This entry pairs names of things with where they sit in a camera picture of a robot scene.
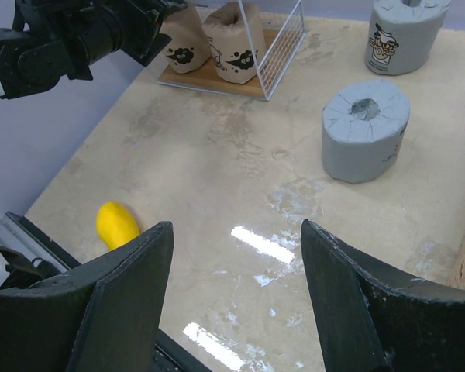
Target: wrapped paper roll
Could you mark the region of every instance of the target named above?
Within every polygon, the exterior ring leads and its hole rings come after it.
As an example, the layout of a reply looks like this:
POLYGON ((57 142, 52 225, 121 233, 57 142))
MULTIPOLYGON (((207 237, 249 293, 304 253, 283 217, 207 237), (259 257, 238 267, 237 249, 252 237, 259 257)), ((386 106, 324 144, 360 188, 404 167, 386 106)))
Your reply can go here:
POLYGON ((325 171, 352 184, 379 177, 398 157, 410 110, 410 101, 390 81, 344 88, 322 115, 325 171))
POLYGON ((172 38, 164 55, 179 74, 199 69, 210 58, 207 36, 201 24, 196 8, 189 4, 185 10, 167 17, 162 25, 161 32, 172 38))
POLYGON ((237 2, 228 2, 213 12, 203 24, 217 74, 222 79, 237 84, 244 84, 257 74, 253 53, 261 61, 267 52, 258 6, 245 3, 243 7, 253 50, 237 2))
POLYGON ((450 0, 374 0, 365 62, 376 74, 422 67, 443 25, 450 0))

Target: paper bag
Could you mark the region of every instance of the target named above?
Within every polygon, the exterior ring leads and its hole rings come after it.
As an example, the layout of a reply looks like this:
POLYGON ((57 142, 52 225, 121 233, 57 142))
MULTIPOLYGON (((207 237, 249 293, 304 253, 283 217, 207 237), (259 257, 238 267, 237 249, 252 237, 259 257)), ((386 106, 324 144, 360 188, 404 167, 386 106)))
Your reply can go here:
POLYGON ((172 38, 164 49, 169 65, 179 74, 199 69, 208 58, 210 48, 196 8, 188 8, 167 17, 161 32, 172 38))
POLYGON ((258 62, 261 62, 267 52, 258 6, 246 3, 243 7, 254 50, 237 2, 228 2, 213 12, 203 24, 217 74, 236 84, 245 84, 257 74, 253 53, 257 55, 258 62))

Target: white wall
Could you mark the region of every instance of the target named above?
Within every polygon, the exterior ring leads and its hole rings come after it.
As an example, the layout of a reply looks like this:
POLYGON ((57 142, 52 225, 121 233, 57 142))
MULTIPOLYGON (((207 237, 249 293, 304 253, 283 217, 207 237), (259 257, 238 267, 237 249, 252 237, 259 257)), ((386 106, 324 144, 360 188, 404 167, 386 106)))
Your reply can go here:
MULTIPOLYGON (((371 0, 305 0, 309 15, 367 20, 371 0)), ((0 0, 0 27, 14 0, 0 0)), ((465 0, 453 0, 447 27, 465 29, 465 0)), ((67 81, 50 92, 0 101, 0 218, 23 214, 141 71, 123 53, 93 67, 94 82, 67 81)))
MULTIPOLYGON (((328 18, 359 19, 370 18, 373 0, 304 0, 309 15, 328 18)), ((465 29, 465 0, 451 0, 445 27, 465 29)))

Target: cartoon character print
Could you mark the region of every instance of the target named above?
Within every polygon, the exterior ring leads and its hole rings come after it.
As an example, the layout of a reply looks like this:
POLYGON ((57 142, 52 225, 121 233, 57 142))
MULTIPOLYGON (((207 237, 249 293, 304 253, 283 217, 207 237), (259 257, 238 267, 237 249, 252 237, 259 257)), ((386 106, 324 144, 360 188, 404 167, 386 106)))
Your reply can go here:
POLYGON ((251 67, 253 67, 253 65, 255 64, 255 61, 253 60, 253 54, 251 53, 251 50, 247 50, 246 52, 244 53, 241 53, 241 55, 239 55, 239 52, 235 52, 234 53, 234 56, 231 56, 232 58, 236 57, 235 60, 227 60, 226 63, 234 66, 234 67, 237 67, 237 68, 234 68, 234 71, 235 72, 239 72, 238 68, 241 69, 241 70, 248 70, 250 69, 251 67))
POLYGON ((389 64, 391 57, 396 54, 396 48, 400 46, 396 39, 390 33, 383 31, 378 23, 375 24, 377 31, 374 37, 369 39, 369 44, 372 46, 372 58, 380 64, 389 64))
POLYGON ((169 48, 167 51, 174 54, 169 54, 166 57, 172 59, 176 66, 177 64, 189 64, 195 56, 192 52, 193 49, 194 48, 178 48, 176 50, 172 50, 172 48, 169 48))
POLYGON ((212 52, 212 59, 214 60, 214 65, 223 71, 227 71, 227 67, 224 66, 221 62, 222 52, 210 44, 210 51, 212 52))

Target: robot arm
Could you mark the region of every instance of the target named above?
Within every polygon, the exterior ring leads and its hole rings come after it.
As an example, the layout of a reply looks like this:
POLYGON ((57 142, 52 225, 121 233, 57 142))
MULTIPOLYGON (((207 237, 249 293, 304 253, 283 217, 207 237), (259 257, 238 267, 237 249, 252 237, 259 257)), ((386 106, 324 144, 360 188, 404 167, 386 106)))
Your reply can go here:
POLYGON ((162 22, 184 0, 15 0, 0 29, 0 98, 49 91, 60 78, 93 80, 89 66, 123 50, 148 66, 171 40, 162 22))

